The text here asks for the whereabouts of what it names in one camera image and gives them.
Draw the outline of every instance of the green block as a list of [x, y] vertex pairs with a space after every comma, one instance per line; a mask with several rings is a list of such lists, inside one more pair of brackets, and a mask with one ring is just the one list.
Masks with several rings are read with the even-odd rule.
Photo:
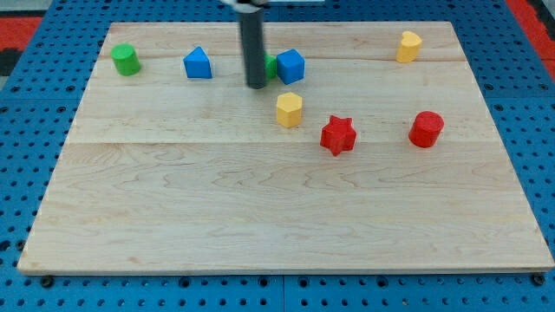
[[129, 43], [118, 44], [110, 53], [115, 69], [120, 75], [135, 75], [140, 71], [139, 59], [135, 48]]
[[278, 63], [276, 62], [276, 56], [271, 56], [266, 53], [264, 55], [264, 61], [266, 63], [266, 80], [270, 81], [278, 75]]

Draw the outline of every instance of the wooden table surface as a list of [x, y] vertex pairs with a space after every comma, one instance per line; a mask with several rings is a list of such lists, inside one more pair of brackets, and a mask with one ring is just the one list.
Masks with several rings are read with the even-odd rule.
[[[545, 271], [553, 260], [450, 23], [267, 23], [305, 79], [245, 87], [235, 23], [115, 23], [19, 269], [43, 275]], [[416, 62], [395, 53], [403, 30]], [[118, 43], [142, 70], [117, 75]], [[201, 45], [212, 80], [188, 80]], [[304, 121], [275, 120], [279, 94]], [[436, 146], [408, 141], [440, 113]], [[319, 146], [330, 114], [355, 149]]]

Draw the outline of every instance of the green cylinder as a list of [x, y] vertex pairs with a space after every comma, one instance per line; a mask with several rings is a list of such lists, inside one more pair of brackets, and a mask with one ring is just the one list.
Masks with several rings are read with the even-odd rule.
[[135, 48], [129, 43], [118, 44], [112, 48], [112, 60], [120, 75], [135, 75], [140, 71], [139, 59]]

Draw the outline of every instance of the blue pegboard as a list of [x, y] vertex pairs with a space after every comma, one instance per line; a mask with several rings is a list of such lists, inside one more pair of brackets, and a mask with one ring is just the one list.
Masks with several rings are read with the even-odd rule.
[[[450, 21], [552, 252], [555, 87], [501, 1], [328, 0], [266, 21]], [[553, 311], [555, 274], [21, 275], [20, 249], [111, 22], [230, 22], [216, 0], [55, 0], [0, 94], [0, 310]]]

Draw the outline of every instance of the red cylinder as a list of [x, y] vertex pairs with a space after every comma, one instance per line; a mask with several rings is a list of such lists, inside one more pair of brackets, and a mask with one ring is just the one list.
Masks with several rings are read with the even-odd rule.
[[434, 112], [421, 112], [416, 115], [415, 123], [408, 133], [408, 138], [419, 147], [431, 147], [443, 129], [443, 119]]

